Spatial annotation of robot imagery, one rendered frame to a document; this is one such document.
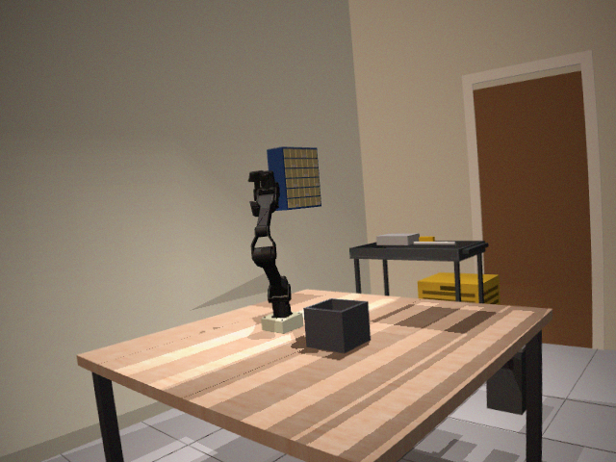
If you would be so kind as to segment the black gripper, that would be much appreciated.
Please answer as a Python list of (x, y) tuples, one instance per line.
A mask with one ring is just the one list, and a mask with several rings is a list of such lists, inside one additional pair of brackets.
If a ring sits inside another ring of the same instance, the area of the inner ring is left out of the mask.
[[(253, 194), (254, 194), (254, 201), (256, 201), (256, 193), (258, 189), (262, 189), (260, 186), (260, 177), (259, 177), (259, 172), (262, 172), (263, 170), (257, 170), (257, 171), (250, 171), (249, 172), (249, 178), (248, 178), (248, 182), (254, 182), (254, 190), (253, 190)], [(256, 188), (257, 187), (257, 188)], [(256, 202), (254, 201), (249, 201), (250, 206), (251, 206), (251, 211), (252, 211), (252, 215), (254, 217), (259, 217), (259, 208), (256, 205)]]

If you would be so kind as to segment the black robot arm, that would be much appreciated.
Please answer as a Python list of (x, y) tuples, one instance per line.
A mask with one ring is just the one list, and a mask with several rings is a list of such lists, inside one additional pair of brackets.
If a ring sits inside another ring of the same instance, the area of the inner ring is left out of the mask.
[[(289, 303), (292, 299), (291, 285), (285, 275), (279, 274), (275, 264), (276, 243), (270, 236), (271, 214), (279, 208), (280, 189), (278, 182), (274, 181), (273, 170), (259, 172), (259, 177), (262, 189), (257, 190), (256, 205), (260, 212), (257, 226), (254, 228), (255, 237), (251, 243), (251, 258), (257, 267), (263, 268), (270, 282), (268, 303), (272, 305), (272, 318), (286, 319), (293, 314)], [(259, 237), (269, 237), (272, 246), (255, 247)]]

